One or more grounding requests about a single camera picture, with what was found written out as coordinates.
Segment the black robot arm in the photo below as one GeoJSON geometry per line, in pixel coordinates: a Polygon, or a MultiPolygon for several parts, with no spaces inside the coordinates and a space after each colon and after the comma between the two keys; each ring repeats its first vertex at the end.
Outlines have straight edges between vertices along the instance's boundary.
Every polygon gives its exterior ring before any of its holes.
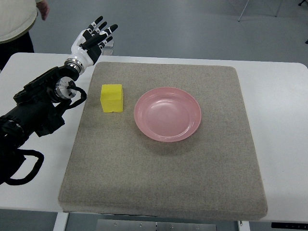
{"type": "Polygon", "coordinates": [[[86,92],[75,85],[80,73],[68,65],[54,67],[26,84],[14,95],[16,107],[0,118],[0,142],[9,150],[21,147],[32,133],[39,137],[52,134],[64,125],[66,110],[82,104],[86,92]],[[59,90],[62,78],[67,77],[66,90],[80,92],[80,99],[72,102],[72,95],[59,90]]]}

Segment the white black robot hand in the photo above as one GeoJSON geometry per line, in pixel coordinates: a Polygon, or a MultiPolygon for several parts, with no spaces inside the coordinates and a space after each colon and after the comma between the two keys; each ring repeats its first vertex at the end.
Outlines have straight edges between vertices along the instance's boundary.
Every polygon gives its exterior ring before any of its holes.
{"type": "Polygon", "coordinates": [[[117,24],[107,26],[107,22],[99,16],[80,32],[71,47],[71,55],[67,58],[65,65],[75,68],[80,75],[83,74],[86,68],[98,61],[104,47],[113,39],[111,34],[117,28],[117,24]]]}

